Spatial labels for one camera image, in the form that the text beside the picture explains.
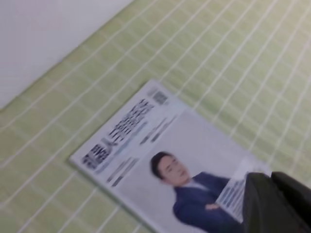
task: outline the man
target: man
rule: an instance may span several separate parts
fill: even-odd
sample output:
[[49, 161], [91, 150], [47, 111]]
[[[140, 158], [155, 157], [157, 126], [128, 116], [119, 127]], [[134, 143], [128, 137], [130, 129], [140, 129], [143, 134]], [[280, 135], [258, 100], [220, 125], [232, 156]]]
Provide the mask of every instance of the man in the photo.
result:
[[241, 224], [215, 203], [229, 179], [205, 172], [191, 178], [187, 168], [167, 152], [159, 152], [150, 163], [152, 173], [174, 187], [173, 212], [179, 221], [209, 233], [243, 232]]

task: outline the white wall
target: white wall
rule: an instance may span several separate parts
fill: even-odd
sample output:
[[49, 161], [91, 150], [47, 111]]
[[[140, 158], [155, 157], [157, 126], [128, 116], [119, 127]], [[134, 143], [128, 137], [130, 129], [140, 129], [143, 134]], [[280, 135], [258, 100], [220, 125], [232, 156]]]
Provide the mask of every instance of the white wall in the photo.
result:
[[131, 1], [0, 1], [0, 109]]

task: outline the magazine cover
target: magazine cover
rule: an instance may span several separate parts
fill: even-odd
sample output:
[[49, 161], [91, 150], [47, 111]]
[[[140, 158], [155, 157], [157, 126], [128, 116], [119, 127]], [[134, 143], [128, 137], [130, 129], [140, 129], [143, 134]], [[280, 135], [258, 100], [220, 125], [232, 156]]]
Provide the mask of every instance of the magazine cover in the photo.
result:
[[69, 160], [160, 233], [242, 233], [245, 177], [270, 175], [152, 80]]

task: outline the man's hand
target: man's hand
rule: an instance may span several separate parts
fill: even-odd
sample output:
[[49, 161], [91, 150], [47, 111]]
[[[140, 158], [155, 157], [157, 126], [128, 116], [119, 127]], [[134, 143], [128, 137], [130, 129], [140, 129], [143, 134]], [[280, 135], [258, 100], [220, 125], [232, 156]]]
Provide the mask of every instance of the man's hand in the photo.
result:
[[206, 210], [215, 210], [215, 209], [218, 209], [219, 208], [219, 205], [217, 205], [217, 204], [207, 204], [206, 206], [205, 206], [205, 209]]

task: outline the man's hair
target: man's hair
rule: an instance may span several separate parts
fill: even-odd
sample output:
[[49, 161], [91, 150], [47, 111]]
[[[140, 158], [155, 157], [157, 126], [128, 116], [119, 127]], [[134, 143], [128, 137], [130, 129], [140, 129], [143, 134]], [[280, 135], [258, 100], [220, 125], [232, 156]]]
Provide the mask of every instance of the man's hair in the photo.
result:
[[165, 156], [173, 157], [173, 155], [171, 155], [167, 152], [161, 151], [158, 154], [156, 154], [154, 157], [152, 157], [152, 159], [150, 160], [151, 172], [154, 174], [154, 176], [158, 177], [161, 180], [163, 180], [164, 177], [161, 175], [161, 173], [158, 169], [158, 165], [159, 165], [161, 159]]

